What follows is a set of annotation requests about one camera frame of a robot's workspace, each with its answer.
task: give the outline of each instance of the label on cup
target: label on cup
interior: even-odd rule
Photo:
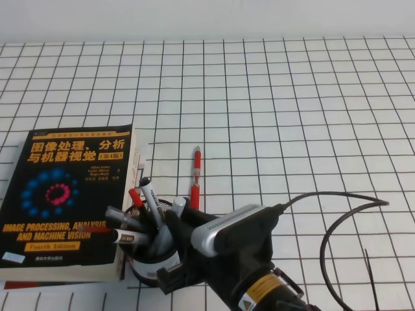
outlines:
[[[180,263],[179,254],[177,252],[168,259],[161,262],[155,262],[153,264],[145,264],[144,262],[136,261],[131,257],[129,257],[129,259],[131,267],[134,269],[134,271],[140,274],[142,277],[150,280],[156,280],[157,270],[162,268],[169,270]]]

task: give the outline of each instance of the pen holder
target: pen holder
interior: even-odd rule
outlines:
[[[171,203],[165,200],[159,200],[161,207],[164,211],[171,209]],[[144,206],[148,210],[147,202],[144,201]],[[139,210],[131,206],[126,212],[132,215],[134,218],[140,219]],[[122,225],[121,229],[127,229],[126,225]],[[157,287],[157,270],[166,268],[171,269],[180,263],[179,255],[175,247],[168,250],[163,255],[151,258],[147,256],[146,252],[140,252],[140,249],[136,251],[133,250],[133,247],[128,244],[119,244],[120,248],[127,255],[127,260],[129,261],[134,275],[142,283],[151,286]]]

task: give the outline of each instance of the white marker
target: white marker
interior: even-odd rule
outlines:
[[[112,236],[112,242],[117,244],[147,245],[150,242],[148,235],[135,231],[112,229]]]
[[[143,191],[144,197],[147,200],[147,205],[153,214],[157,227],[161,228],[163,226],[164,212],[150,180],[147,177],[141,178],[139,188]]]

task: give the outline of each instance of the warning sticker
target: warning sticker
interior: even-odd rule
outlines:
[[[252,298],[249,297],[247,293],[245,293],[242,296],[238,304],[239,308],[241,308],[242,311],[252,311],[256,305],[257,304],[255,303],[255,301],[253,301]]]

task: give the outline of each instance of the red marker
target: red marker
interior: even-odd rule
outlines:
[[[193,166],[193,183],[190,189],[190,207],[192,209],[199,209],[201,162],[202,153],[200,152],[200,147],[197,146],[195,151],[195,163]]]
[[[141,200],[140,196],[138,195],[137,191],[134,188],[133,189],[130,189],[128,191],[128,193],[130,194],[130,197],[132,199],[132,202],[134,203],[134,205],[138,209],[140,209],[140,208],[142,208],[142,206],[144,206],[143,201]]]

